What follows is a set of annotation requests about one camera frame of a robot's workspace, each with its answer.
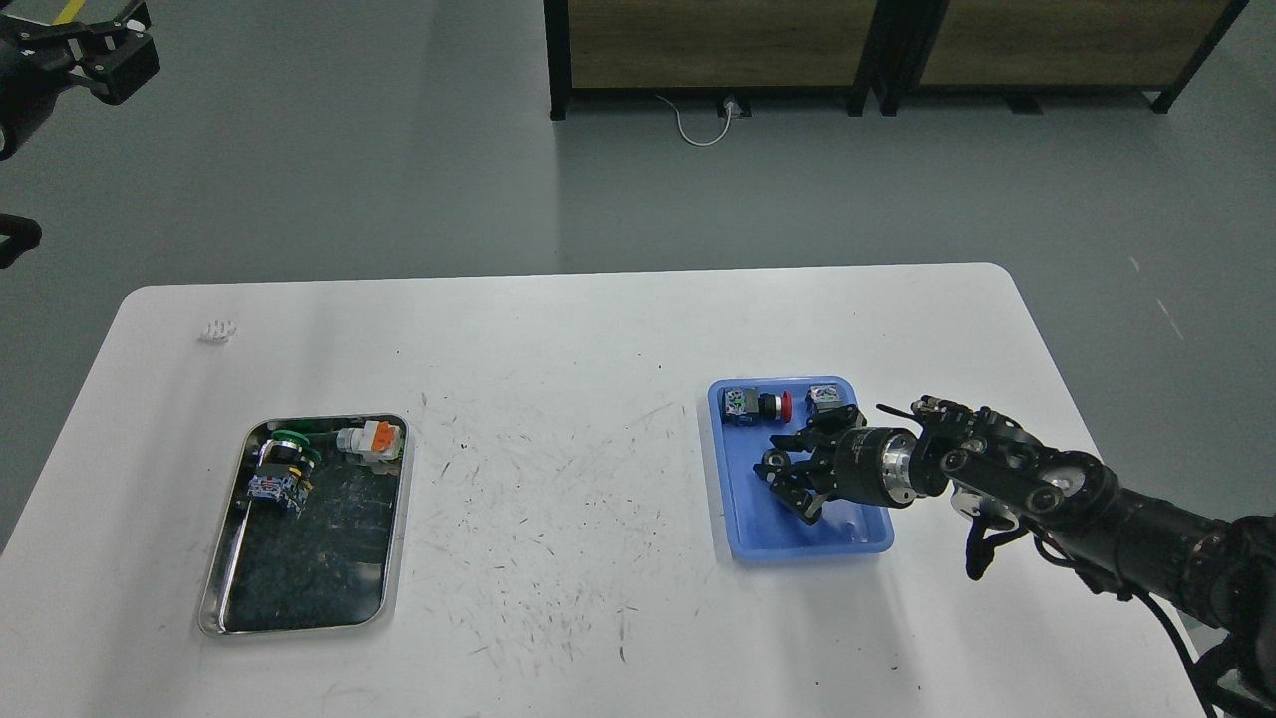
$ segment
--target black bracket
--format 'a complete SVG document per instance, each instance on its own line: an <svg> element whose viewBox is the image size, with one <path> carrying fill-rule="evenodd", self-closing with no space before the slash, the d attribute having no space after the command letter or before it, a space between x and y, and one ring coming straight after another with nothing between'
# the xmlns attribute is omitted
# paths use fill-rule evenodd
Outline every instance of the black bracket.
<svg viewBox="0 0 1276 718"><path fill-rule="evenodd" d="M70 48L79 52L73 61L57 68L73 84L87 87L107 105L119 105L160 71L154 40L147 34L151 13L143 0L130 1L114 20L33 26L18 34L19 50Z"/></svg>

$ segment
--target metal tray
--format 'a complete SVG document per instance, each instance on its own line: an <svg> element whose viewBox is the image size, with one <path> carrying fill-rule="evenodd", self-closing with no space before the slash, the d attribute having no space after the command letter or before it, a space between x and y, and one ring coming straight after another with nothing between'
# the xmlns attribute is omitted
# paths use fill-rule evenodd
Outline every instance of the metal tray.
<svg viewBox="0 0 1276 718"><path fill-rule="evenodd" d="M256 450L272 431L330 432L364 421L402 430L403 453L387 463L397 476L375 474L327 448L300 514L248 497ZM387 613L398 580L411 451L407 423L389 414L258 425L240 453L199 627L214 636L343 629Z"/></svg>

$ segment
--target black metal frame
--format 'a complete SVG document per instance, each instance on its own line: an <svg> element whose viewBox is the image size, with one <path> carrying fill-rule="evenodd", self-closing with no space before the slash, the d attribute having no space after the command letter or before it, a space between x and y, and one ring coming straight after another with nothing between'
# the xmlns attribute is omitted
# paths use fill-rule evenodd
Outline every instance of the black metal frame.
<svg viewBox="0 0 1276 718"><path fill-rule="evenodd" d="M948 4L949 0L901 0L896 9L898 22L893 24L889 38L891 52L894 55L880 65L880 77L874 83L883 115L894 116L906 96L998 94L1007 97L1012 108L1022 108L1026 107L1023 99L1031 98L1034 94L1078 96L1129 92L1157 92L1156 99L1151 102L1151 108L1157 114L1165 114L1170 111L1170 106L1205 64L1206 57L1219 45L1249 0L1231 0L1173 84L935 84L921 87L921 75L930 60L930 52L939 32L943 29Z"/></svg>
<svg viewBox="0 0 1276 718"><path fill-rule="evenodd" d="M859 68L851 84L842 85L716 85L716 87L609 87L577 88L572 84L572 23L568 0L545 0L545 40L549 50L550 69L550 119L567 117L567 107L573 97L651 97L652 94L679 97L713 97L720 99L734 94L741 107L749 106L750 97L800 97L845 94L846 114L857 117L864 114L869 91L879 75L878 59L889 34L891 19L894 17L893 0L878 0L873 10L873 20L864 38L864 51L860 54Z"/></svg>

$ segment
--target small white object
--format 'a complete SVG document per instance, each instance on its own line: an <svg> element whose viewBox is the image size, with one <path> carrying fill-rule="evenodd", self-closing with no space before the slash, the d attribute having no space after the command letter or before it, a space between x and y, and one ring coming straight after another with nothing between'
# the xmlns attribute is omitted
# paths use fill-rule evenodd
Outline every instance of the small white object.
<svg viewBox="0 0 1276 718"><path fill-rule="evenodd" d="M362 427L337 430L337 449L357 454L364 464L389 462L403 449L403 430L389 422L364 422Z"/></svg>
<svg viewBox="0 0 1276 718"><path fill-rule="evenodd" d="M209 343L226 343L232 335L235 335L236 330L239 330L239 326L235 325L235 321L216 319L208 321L208 325L204 326L204 333L199 334L199 341L207 341Z"/></svg>

